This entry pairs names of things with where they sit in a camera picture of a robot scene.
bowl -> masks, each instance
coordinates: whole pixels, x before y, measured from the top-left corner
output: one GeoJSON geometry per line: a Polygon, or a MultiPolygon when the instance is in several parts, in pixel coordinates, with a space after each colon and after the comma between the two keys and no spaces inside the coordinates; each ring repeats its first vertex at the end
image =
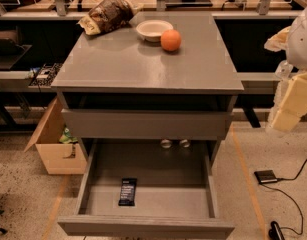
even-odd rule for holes
{"type": "Polygon", "coordinates": [[[171,23],[163,20],[147,20],[137,25],[136,31],[149,42],[160,42],[164,31],[173,29],[171,23]]]}

orange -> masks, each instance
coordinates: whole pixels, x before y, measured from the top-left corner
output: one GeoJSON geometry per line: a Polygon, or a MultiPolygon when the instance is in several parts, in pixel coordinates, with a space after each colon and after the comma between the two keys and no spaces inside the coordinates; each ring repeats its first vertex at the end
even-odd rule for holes
{"type": "Polygon", "coordinates": [[[173,52],[180,48],[181,34],[174,29],[166,30],[161,36],[161,46],[164,50],[173,52]]]}

closed drawer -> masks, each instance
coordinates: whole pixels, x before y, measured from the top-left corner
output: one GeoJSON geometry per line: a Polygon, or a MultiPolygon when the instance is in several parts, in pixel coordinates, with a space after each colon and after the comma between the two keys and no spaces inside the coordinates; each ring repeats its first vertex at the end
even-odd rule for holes
{"type": "Polygon", "coordinates": [[[95,144],[74,215],[59,217],[68,235],[226,239],[218,218],[206,143],[162,149],[157,140],[95,144]],[[118,205],[122,178],[136,178],[135,206],[118,205]]]}
{"type": "Polygon", "coordinates": [[[83,138],[223,140],[230,112],[62,111],[74,136],[83,138]]]}

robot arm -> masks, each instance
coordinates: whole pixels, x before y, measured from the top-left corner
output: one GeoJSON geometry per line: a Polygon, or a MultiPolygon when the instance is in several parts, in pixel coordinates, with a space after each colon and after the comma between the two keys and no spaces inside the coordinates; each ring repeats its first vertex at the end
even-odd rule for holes
{"type": "Polygon", "coordinates": [[[272,44],[277,39],[269,39],[265,47],[286,50],[287,61],[282,63],[282,70],[281,64],[277,69],[280,75],[283,76],[283,70],[290,73],[293,66],[299,69],[299,73],[291,79],[285,75],[282,77],[269,116],[267,130],[282,133],[290,132],[307,113],[307,7],[284,32],[288,32],[285,43],[274,46],[272,44]]]}

floor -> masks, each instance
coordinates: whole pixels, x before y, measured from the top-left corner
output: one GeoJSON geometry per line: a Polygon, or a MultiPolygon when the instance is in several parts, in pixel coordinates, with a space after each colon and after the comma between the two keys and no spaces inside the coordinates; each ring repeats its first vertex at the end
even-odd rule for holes
{"type": "MultiPolygon", "coordinates": [[[[235,120],[212,167],[220,218],[235,225],[229,240],[269,239],[273,220],[300,231],[297,206],[281,192],[259,186],[254,171],[272,169],[277,177],[294,177],[307,158],[307,121],[284,137],[267,134],[265,121],[261,125],[235,120]]],[[[82,176],[48,175],[34,148],[23,152],[31,134],[0,133],[0,227],[8,230],[0,239],[104,239],[69,237],[58,226],[58,216],[74,211],[82,176]]],[[[283,230],[285,239],[307,239],[307,164],[297,180],[269,186],[285,191],[303,213],[303,235],[283,230]]]]}

